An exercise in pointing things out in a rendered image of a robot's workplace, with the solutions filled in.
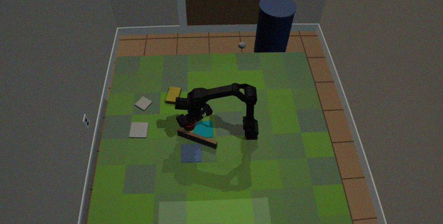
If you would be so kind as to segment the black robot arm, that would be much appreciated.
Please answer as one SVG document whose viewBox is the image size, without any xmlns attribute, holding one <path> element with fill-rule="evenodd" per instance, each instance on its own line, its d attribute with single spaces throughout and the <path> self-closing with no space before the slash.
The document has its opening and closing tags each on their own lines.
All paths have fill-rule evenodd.
<svg viewBox="0 0 443 224">
<path fill-rule="evenodd" d="M 239 91 L 241 88 L 244 89 L 244 94 Z M 198 113 L 202 107 L 206 106 L 208 100 L 232 95 L 247 105 L 247 115 L 243 116 L 243 130 L 245 130 L 246 140 L 258 140 L 258 121 L 254 119 L 254 105 L 257 102 L 257 90 L 254 86 L 233 83 L 212 89 L 194 88 L 188 93 L 187 98 L 176 97 L 175 109 L 188 110 L 188 113 L 191 110 L 194 113 Z"/>
</svg>

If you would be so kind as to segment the dark brown rectangular bar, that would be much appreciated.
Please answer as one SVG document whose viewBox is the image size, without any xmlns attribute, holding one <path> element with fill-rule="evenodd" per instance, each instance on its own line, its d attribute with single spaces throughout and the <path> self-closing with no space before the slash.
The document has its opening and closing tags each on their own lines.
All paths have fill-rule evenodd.
<svg viewBox="0 0 443 224">
<path fill-rule="evenodd" d="M 185 139 L 191 140 L 193 142 L 205 145 L 207 147 L 211 147 L 213 149 L 217 148 L 217 141 L 200 136 L 195 133 L 191 133 L 189 131 L 178 128 L 177 130 L 178 136 L 183 137 Z"/>
</svg>

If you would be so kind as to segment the yellow rectangular block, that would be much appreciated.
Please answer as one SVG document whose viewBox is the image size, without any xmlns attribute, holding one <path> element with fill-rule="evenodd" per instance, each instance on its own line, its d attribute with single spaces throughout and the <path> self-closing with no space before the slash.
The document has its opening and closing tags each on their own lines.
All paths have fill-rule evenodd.
<svg viewBox="0 0 443 224">
<path fill-rule="evenodd" d="M 176 102 L 176 97 L 180 97 L 181 94 L 181 88 L 179 87 L 169 87 L 169 92 L 166 98 L 167 104 L 174 104 Z"/>
</svg>

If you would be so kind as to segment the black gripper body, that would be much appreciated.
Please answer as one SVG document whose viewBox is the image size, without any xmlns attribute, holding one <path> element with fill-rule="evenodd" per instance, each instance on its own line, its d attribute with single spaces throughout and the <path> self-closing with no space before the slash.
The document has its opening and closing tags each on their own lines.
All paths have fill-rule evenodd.
<svg viewBox="0 0 443 224">
<path fill-rule="evenodd" d="M 178 124 L 180 125 L 180 127 L 183 128 L 183 127 L 187 126 L 188 125 L 187 120 L 189 122 L 193 122 L 195 119 L 200 118 L 205 113 L 206 113 L 206 116 L 209 116 L 213 113 L 211 107 L 207 103 L 206 103 L 206 106 L 202 107 L 202 108 L 203 108 L 203 110 L 201 110 L 198 113 L 194 113 L 190 110 L 188 115 L 185 115 L 185 116 L 183 114 L 178 115 L 176 117 L 176 120 L 177 120 Z"/>
</svg>

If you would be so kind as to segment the red cup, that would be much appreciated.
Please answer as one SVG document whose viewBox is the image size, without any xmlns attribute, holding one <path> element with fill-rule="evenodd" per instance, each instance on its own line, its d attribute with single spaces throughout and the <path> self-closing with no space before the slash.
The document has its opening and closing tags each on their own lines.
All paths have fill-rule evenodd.
<svg viewBox="0 0 443 224">
<path fill-rule="evenodd" d="M 196 119 L 195 119 L 195 123 L 191 126 L 191 124 L 189 123 L 189 121 L 187 120 L 187 122 L 188 122 L 188 125 L 187 126 L 185 126 L 185 127 L 183 127 L 184 128 L 184 130 L 186 130 L 186 131 L 192 131 L 192 130 L 194 130 L 194 128 L 195 128 L 195 124 L 196 124 Z M 190 126 L 189 126 L 190 125 Z"/>
</svg>

